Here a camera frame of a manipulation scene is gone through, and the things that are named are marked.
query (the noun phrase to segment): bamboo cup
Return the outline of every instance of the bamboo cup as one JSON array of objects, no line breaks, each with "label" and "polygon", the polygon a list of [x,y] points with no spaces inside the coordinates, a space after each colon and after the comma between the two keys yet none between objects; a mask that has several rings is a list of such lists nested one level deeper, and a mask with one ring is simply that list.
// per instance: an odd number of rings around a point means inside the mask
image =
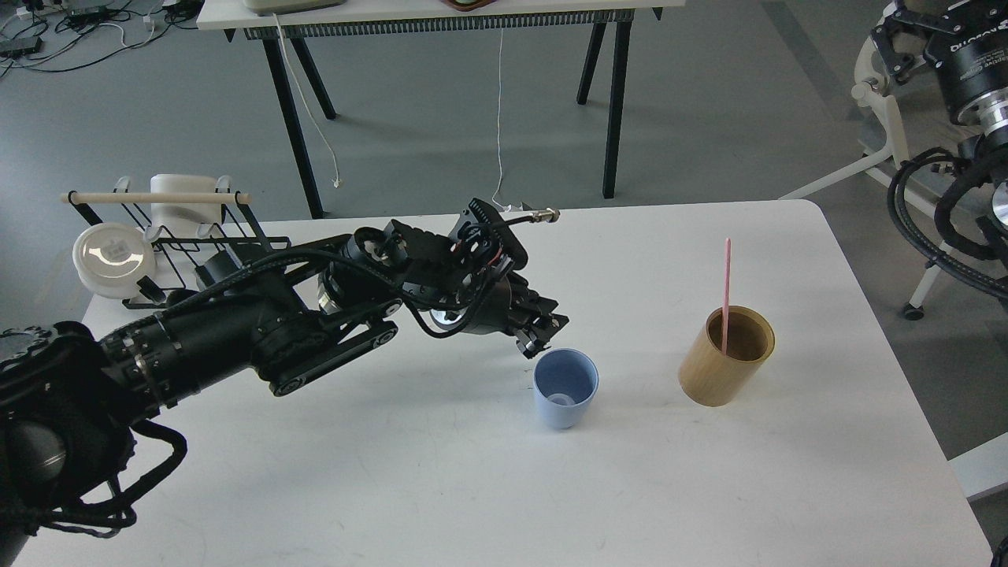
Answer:
[{"label": "bamboo cup", "polygon": [[694,402],[712,408],[735,398],[773,352],[773,328],[755,311],[731,306],[728,355],[721,353],[721,308],[707,318],[679,366],[679,384]]}]

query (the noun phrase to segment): black table leg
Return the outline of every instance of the black table leg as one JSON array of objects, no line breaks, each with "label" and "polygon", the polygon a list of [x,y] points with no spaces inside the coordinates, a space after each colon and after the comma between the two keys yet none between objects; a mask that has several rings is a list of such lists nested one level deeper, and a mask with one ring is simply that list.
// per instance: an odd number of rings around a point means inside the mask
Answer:
[{"label": "black table leg", "polygon": [[294,108],[294,97],[290,94],[290,83],[287,82],[287,70],[283,66],[283,55],[276,39],[263,39],[262,46],[266,50],[266,61],[269,72],[273,76],[273,87],[276,88],[276,98],[280,102],[280,112],[283,113],[283,123],[287,127],[287,137],[290,138],[290,149],[294,152],[297,173],[301,177],[301,187],[304,188],[304,199],[308,202],[308,211],[312,219],[321,219],[325,215],[322,210],[322,200],[319,199],[319,188],[314,183],[314,173],[308,159],[308,151],[304,146],[304,134],[297,120],[297,109]]},{"label": "black table leg", "polygon": [[314,66],[314,60],[311,59],[311,52],[308,51],[308,46],[304,43],[304,38],[291,38],[290,43],[294,46],[297,60],[301,62],[301,68],[304,69],[304,75],[307,76],[308,83],[311,84],[311,90],[314,91],[316,98],[319,99],[319,105],[322,106],[322,113],[326,115],[327,120],[336,119],[336,110],[333,108],[333,102],[329,100],[329,93],[326,92],[326,86],[322,83],[322,77],[319,76],[319,69]]},{"label": "black table leg", "polygon": [[597,23],[592,26],[592,38],[588,42],[588,54],[585,55],[585,69],[581,72],[581,86],[578,87],[578,104],[588,102],[588,91],[592,88],[592,78],[595,77],[595,64],[599,62],[599,50],[602,49],[602,38],[606,35],[606,24]]},{"label": "black table leg", "polygon": [[623,124],[623,91],[627,81],[627,54],[630,51],[630,25],[616,24],[616,50],[613,53],[613,87],[609,96],[609,133],[606,137],[606,165],[602,178],[602,197],[616,196],[616,161],[620,151],[620,127]]}]

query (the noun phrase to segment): pink straw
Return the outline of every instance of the pink straw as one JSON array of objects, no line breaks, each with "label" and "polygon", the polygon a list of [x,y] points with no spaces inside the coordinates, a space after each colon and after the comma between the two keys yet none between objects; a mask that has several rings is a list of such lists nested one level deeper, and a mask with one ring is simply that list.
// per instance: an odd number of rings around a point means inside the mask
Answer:
[{"label": "pink straw", "polygon": [[732,239],[725,239],[725,303],[721,307],[721,353],[728,356],[728,282],[732,278]]}]

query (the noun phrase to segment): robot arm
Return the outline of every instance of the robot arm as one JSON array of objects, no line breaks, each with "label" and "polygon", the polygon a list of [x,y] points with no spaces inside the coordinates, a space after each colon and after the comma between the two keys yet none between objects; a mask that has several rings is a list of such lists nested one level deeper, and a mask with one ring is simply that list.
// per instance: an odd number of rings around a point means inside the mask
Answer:
[{"label": "robot arm", "polygon": [[[109,537],[134,524],[133,502],[185,455],[180,434],[150,421],[161,408],[246,367],[286,395],[388,343],[401,307],[435,338],[499,332],[532,358],[568,318],[515,273],[528,256],[510,227],[558,215],[504,221],[474,199],[448,236],[392,220],[281,251],[236,244],[197,268],[201,292],[100,340],[74,322],[0,333],[0,565],[40,527]],[[321,310],[293,291],[312,276]],[[122,488],[133,434],[172,454]],[[82,501],[102,483],[111,498]]]},{"label": "robot arm", "polygon": [[[924,41],[922,54],[897,48],[906,35]],[[910,176],[923,166],[949,165],[956,180],[934,208],[934,226],[942,240],[982,260],[998,260],[1008,269],[1008,4],[1003,0],[968,0],[932,14],[893,3],[871,34],[887,73],[897,84],[917,70],[937,77],[949,120],[979,125],[983,133],[959,144],[959,155],[932,148],[908,159],[889,187],[890,217],[900,233],[931,262],[965,284],[997,298],[1008,311],[1008,277],[994,278],[953,258],[917,228],[903,195]],[[970,191],[992,184],[991,207],[976,219],[985,242],[960,233],[952,212]]]}]

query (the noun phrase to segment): white cable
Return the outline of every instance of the white cable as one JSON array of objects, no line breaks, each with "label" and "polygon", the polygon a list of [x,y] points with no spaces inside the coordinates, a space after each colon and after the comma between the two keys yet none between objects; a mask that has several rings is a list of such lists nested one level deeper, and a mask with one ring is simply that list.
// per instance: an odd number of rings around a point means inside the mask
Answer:
[{"label": "white cable", "polygon": [[[150,14],[154,13],[154,8],[157,8],[159,5],[160,5],[160,2],[154,2],[150,6],[150,9],[147,10],[147,15],[143,16],[143,19],[146,20],[147,18],[149,18]],[[150,43],[150,40],[154,38],[154,30],[155,29],[157,29],[157,25],[154,24],[153,20],[151,20],[151,22],[150,22],[150,35],[147,35],[147,38],[144,39],[143,43],[139,43],[139,44],[134,45],[134,46],[132,46],[130,48],[131,49],[138,49],[138,48],[146,45],[147,43]]]},{"label": "white cable", "polygon": [[103,21],[102,23],[100,23],[98,25],[99,26],[106,26],[106,27],[118,27],[119,31],[121,32],[121,35],[119,37],[119,43],[122,44],[123,47],[129,47],[129,45],[126,44],[126,30],[123,29],[123,26],[119,25],[118,23],[110,23],[110,22],[107,22],[107,21]]},{"label": "white cable", "polygon": [[314,114],[311,113],[311,107],[308,106],[308,101],[304,98],[304,91],[301,90],[301,83],[297,80],[297,74],[294,73],[294,68],[290,66],[290,60],[287,58],[287,46],[283,41],[283,26],[280,25],[280,16],[273,14],[273,19],[276,21],[276,32],[280,36],[280,54],[283,55],[283,63],[287,66],[290,76],[294,78],[294,86],[297,87],[297,94],[301,97],[301,103],[304,105],[304,110],[308,113],[308,118],[311,119],[311,123],[314,124],[316,130],[318,130],[319,135],[322,136],[322,141],[326,142],[326,147],[329,148],[330,154],[333,155],[333,167],[336,168],[336,179],[333,180],[333,187],[339,189],[340,185],[343,183],[343,180],[340,178],[340,161],[336,158],[336,151],[334,151],[333,146],[330,145],[326,134],[322,132],[322,128],[319,126],[319,122],[316,120]]},{"label": "white cable", "polygon": [[501,42],[500,47],[497,49],[497,191],[494,192],[493,197],[490,201],[501,211],[510,211],[514,207],[511,205],[501,205],[497,202],[497,196],[500,195],[501,185],[504,184],[504,161],[501,157],[501,106],[504,100],[504,80],[503,80],[503,62],[504,55],[504,28],[501,28]]}]

